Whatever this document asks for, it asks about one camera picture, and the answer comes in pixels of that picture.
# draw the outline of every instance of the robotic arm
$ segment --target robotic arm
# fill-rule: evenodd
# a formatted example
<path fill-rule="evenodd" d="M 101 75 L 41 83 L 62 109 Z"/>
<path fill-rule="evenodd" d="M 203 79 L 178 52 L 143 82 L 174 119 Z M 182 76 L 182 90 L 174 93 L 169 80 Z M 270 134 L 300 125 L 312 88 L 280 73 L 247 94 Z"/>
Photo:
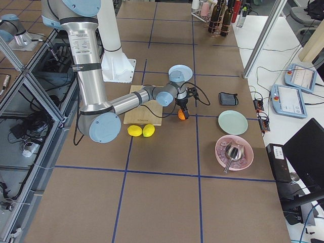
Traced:
<path fill-rule="evenodd" d="M 15 38 L 19 46 L 26 46 L 31 43 L 31 37 L 14 14 L 5 14 L 0 17 L 0 36 L 6 42 Z"/>
<path fill-rule="evenodd" d="M 68 33 L 74 60 L 73 71 L 77 72 L 83 99 L 79 130 L 96 142 L 110 142 L 121 128 L 117 115 L 153 99 L 162 106 L 168 106 L 176 98 L 188 118 L 186 103 L 191 95 L 185 82 L 191 76 L 185 79 L 178 70 L 170 73 L 170 82 L 165 87 L 145 86 L 137 92 L 107 100 L 95 36 L 100 6 L 101 0 L 42 0 L 44 24 Z"/>

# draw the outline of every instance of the orange object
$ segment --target orange object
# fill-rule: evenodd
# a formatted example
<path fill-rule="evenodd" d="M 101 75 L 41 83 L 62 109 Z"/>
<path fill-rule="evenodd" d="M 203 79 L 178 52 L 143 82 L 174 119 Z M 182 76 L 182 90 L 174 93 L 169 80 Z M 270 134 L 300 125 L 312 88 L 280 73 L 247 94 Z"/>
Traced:
<path fill-rule="evenodd" d="M 186 118 L 184 117 L 184 114 L 183 114 L 181 109 L 178 110 L 178 118 L 180 120 L 186 120 Z"/>

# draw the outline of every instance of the spoon handle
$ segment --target spoon handle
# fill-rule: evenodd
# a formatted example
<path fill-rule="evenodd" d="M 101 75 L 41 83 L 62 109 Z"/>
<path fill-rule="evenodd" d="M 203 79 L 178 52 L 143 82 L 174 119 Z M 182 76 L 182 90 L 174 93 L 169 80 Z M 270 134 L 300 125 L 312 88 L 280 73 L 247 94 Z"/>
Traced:
<path fill-rule="evenodd" d="M 232 161 L 233 161 L 233 159 L 231 158 L 231 159 L 229 160 L 229 162 L 227 163 L 227 165 L 226 165 L 226 167 L 225 167 L 225 169 L 224 169 L 224 173 L 225 173 L 225 174 L 227 174 L 227 171 L 228 171 L 229 167 L 231 166 Z"/>

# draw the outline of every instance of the red bottle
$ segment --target red bottle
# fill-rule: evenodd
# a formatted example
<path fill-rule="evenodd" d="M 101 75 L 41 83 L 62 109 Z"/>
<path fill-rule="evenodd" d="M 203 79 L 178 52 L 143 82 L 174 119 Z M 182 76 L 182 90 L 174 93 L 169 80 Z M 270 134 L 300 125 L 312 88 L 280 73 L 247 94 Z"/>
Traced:
<path fill-rule="evenodd" d="M 239 12 L 239 8 L 241 7 L 241 3 L 242 3 L 242 0 L 235 1 L 235 5 L 233 8 L 234 13 L 233 13 L 233 18 L 232 18 L 232 23 L 235 23 L 235 21 L 236 21 L 236 18 L 237 18 L 238 12 Z"/>

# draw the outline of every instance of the gray chair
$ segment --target gray chair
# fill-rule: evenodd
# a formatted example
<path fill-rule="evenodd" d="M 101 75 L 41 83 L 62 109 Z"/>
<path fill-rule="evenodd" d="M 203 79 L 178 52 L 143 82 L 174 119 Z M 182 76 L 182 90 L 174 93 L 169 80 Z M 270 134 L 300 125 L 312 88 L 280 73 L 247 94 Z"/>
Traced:
<path fill-rule="evenodd" d="M 290 9 L 291 17 L 298 23 L 303 24 L 305 27 L 296 31 L 295 35 L 303 34 L 307 30 L 316 30 L 321 23 L 320 20 L 314 20 L 307 15 L 304 11 L 305 7 L 293 7 Z"/>

